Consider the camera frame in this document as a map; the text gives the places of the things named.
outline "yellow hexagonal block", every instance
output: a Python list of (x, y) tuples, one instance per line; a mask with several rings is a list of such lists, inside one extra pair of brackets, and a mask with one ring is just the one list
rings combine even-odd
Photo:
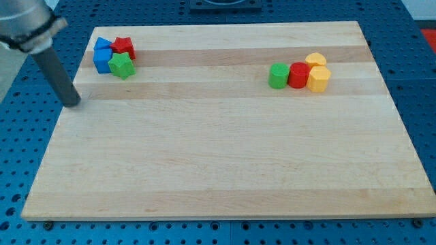
[(324, 92), (332, 72), (324, 66), (315, 66), (309, 73), (307, 88), (312, 92)]
[(324, 55), (316, 52), (313, 54), (309, 54), (306, 57), (306, 63), (312, 68), (314, 66), (327, 65), (327, 60)]

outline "blue pegboard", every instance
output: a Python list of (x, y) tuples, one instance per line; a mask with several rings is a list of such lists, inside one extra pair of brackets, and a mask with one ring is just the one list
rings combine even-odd
[[(61, 0), (54, 48), (74, 77), (95, 26), (357, 20), (436, 186), (436, 56), (399, 0), (263, 0), (262, 11), (189, 13), (188, 1)], [(27, 59), (0, 105), (0, 244), (436, 244), (436, 219), (42, 223), (20, 218), (61, 104)]]

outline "cluster of blocks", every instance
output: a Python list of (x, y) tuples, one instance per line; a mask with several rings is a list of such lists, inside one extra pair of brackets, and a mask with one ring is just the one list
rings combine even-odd
[(268, 84), (271, 88), (304, 88), (312, 92), (324, 92), (327, 88), (331, 72), (327, 69), (326, 58), (320, 53), (306, 57), (306, 62), (296, 62), (288, 67), (285, 63), (275, 63), (270, 68)]
[(125, 80), (136, 73), (132, 60), (136, 59), (130, 37), (117, 37), (115, 42), (98, 37), (94, 45), (94, 65), (99, 74), (112, 73)]

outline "black metal rod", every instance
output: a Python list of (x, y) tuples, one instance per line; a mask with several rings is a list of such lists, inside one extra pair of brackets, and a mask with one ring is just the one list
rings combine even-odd
[(31, 56), (46, 76), (48, 83), (61, 100), (63, 106), (72, 107), (79, 104), (80, 95), (63, 68), (55, 50), (50, 47), (41, 53), (32, 54)]

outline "green hexagonal block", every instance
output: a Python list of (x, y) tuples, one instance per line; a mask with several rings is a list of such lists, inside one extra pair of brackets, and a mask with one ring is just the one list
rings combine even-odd
[(118, 76), (125, 80), (131, 75), (136, 74), (134, 63), (131, 61), (129, 53), (113, 54), (108, 61), (110, 71), (114, 76)]

